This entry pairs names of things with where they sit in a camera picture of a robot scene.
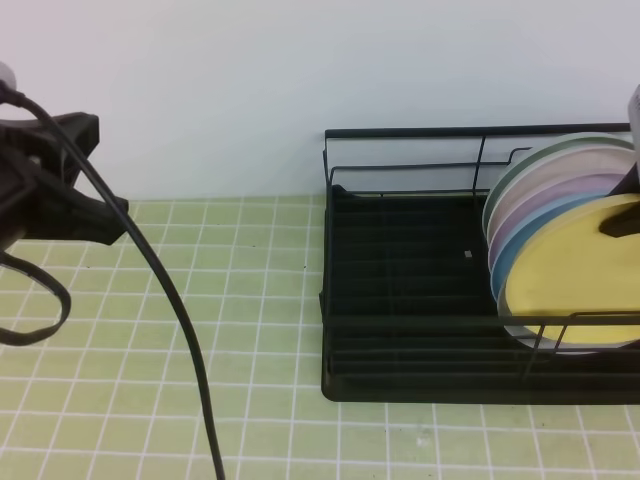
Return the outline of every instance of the blue plate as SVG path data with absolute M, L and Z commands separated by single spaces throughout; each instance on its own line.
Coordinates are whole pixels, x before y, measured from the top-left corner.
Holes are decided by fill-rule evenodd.
M 507 280 L 507 275 L 509 275 L 518 252 L 534 233 L 564 212 L 602 197 L 602 194 L 594 193 L 568 195 L 539 208 L 516 225 L 504 242 L 504 246 L 498 252 L 491 270 L 491 293 L 493 298 L 498 300 L 500 289 Z

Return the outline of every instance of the black wire rack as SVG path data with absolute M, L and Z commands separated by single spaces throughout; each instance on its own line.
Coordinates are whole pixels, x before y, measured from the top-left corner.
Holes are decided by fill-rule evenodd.
M 477 188 L 487 139 L 628 132 L 628 124 L 327 130 L 322 391 L 335 401 L 640 403 L 640 342 L 563 348 L 570 326 L 640 325 L 640 312 L 500 317 L 491 295 Z M 329 140 L 480 140 L 475 161 L 329 167 Z M 348 191 L 339 171 L 473 169 L 466 189 Z M 538 326 L 512 336 L 505 326 Z M 545 328 L 560 326 L 553 347 Z M 529 340 L 533 347 L 519 340 Z

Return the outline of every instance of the yellow plate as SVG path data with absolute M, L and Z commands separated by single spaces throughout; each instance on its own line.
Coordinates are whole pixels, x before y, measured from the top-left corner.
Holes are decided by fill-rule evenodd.
M 625 194 L 594 200 L 552 220 L 522 247 L 506 283 L 513 315 L 640 310 L 640 235 L 613 238 L 602 220 L 640 202 Z M 538 327 L 527 327 L 537 333 Z M 547 327 L 557 340 L 562 327 Z M 640 338 L 640 326 L 571 327 L 563 342 L 612 344 Z

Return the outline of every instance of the white wall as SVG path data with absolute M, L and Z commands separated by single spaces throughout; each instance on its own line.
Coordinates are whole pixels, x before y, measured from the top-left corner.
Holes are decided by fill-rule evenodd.
M 317 192 L 325 128 L 625 121 L 640 82 L 637 0 L 4 2 L 0 59 L 100 115 L 130 198 Z

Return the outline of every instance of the black cable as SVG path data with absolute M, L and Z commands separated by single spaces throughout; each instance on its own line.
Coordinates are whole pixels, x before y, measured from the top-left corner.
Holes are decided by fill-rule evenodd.
M 209 383 L 207 381 L 207 370 L 205 367 L 202 352 L 200 351 L 200 345 L 198 344 L 198 337 L 193 328 L 193 324 L 189 319 L 189 314 L 182 303 L 180 294 L 176 290 L 171 277 L 167 273 L 166 269 L 160 262 L 160 259 L 149 245 L 149 242 L 144 237 L 138 226 L 131 219 L 125 209 L 123 209 L 115 195 L 109 188 L 109 186 L 102 179 L 100 174 L 93 168 L 93 165 L 89 162 L 87 157 L 82 153 L 80 148 L 73 143 L 73 141 L 67 136 L 67 134 L 60 128 L 56 121 L 36 102 L 30 100 L 20 92 L 10 90 L 0 81 L 0 103 L 3 101 L 14 105 L 16 107 L 24 108 L 32 113 L 42 124 L 49 130 L 49 132 L 60 142 L 60 144 L 67 150 L 69 155 L 76 161 L 80 170 L 89 179 L 89 182 L 94 186 L 100 196 L 104 199 L 105 203 L 113 210 L 118 221 L 131 236 L 133 243 L 136 244 L 140 253 L 149 263 L 151 270 L 158 278 L 160 285 L 164 289 L 173 310 L 176 312 L 182 331 L 184 332 L 189 351 L 191 352 L 191 358 L 193 360 L 193 366 L 196 372 L 196 380 L 198 383 L 198 390 L 200 390 L 200 401 L 202 403 L 202 416 L 204 419 L 204 426 L 207 431 L 207 438 L 209 440 L 209 448 L 211 449 L 211 456 L 213 458 L 213 466 L 216 472 L 216 478 L 218 480 L 225 480 L 224 467 L 222 465 L 222 455 L 220 453 L 220 446 L 218 445 L 218 438 L 216 435 L 215 424 L 213 420 L 213 412 L 211 406 L 211 393 L 209 392 Z

